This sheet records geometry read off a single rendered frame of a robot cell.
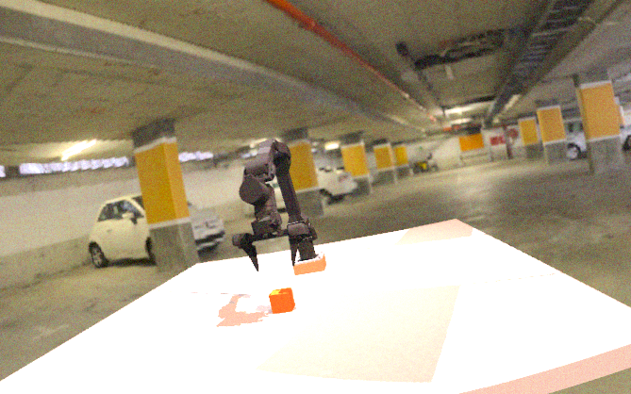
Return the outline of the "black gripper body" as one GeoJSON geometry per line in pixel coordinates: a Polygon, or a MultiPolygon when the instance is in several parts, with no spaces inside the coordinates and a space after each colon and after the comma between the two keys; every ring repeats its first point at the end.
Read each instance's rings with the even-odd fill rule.
{"type": "MultiPolygon", "coordinates": [[[[277,212],[277,207],[275,205],[269,205],[269,206],[264,206],[264,207],[255,209],[256,219],[260,213],[263,213],[263,217],[269,216],[271,210],[274,210],[275,212],[277,212]]],[[[237,247],[252,245],[253,241],[264,240],[268,238],[282,238],[282,237],[287,237],[287,236],[290,236],[291,238],[302,237],[302,236],[308,235],[308,230],[305,224],[296,223],[296,224],[288,225],[288,229],[283,229],[283,230],[274,229],[272,233],[268,235],[267,234],[264,235],[264,233],[262,233],[257,236],[252,235],[250,233],[237,234],[232,237],[233,245],[237,247]],[[272,233],[275,233],[275,232],[277,232],[277,234],[273,235],[272,233]]]]}

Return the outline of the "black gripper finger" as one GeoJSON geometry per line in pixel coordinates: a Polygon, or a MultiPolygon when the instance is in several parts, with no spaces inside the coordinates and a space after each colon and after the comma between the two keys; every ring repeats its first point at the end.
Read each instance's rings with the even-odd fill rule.
{"type": "Polygon", "coordinates": [[[294,267],[295,258],[297,254],[297,249],[299,247],[300,241],[304,239],[303,237],[295,237],[289,238],[290,251],[291,251],[291,266],[294,267]]]}
{"type": "Polygon", "coordinates": [[[256,271],[259,272],[259,264],[257,262],[256,246],[254,246],[254,245],[246,245],[246,246],[241,246],[239,248],[244,250],[249,255],[249,257],[250,257],[250,259],[251,259],[256,271]]]}

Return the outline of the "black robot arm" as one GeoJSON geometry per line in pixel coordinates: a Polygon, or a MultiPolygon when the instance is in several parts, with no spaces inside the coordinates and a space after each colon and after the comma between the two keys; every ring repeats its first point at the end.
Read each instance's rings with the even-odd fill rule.
{"type": "MultiPolygon", "coordinates": [[[[291,165],[291,151],[285,143],[276,139],[264,140],[259,144],[259,150],[255,159],[249,161],[243,170],[240,198],[247,204],[254,205],[255,209],[275,205],[274,188],[265,182],[272,181],[276,176],[281,194],[289,215],[288,225],[303,223],[307,226],[308,235],[300,241],[298,253],[304,261],[316,258],[312,240],[318,239],[314,226],[309,223],[308,217],[301,212],[296,193],[289,172],[291,165]],[[312,238],[310,238],[312,236],[312,238]]],[[[271,234],[274,229],[281,230],[282,219],[279,212],[270,211],[269,216],[263,217],[263,213],[252,222],[254,235],[271,234]]]]}

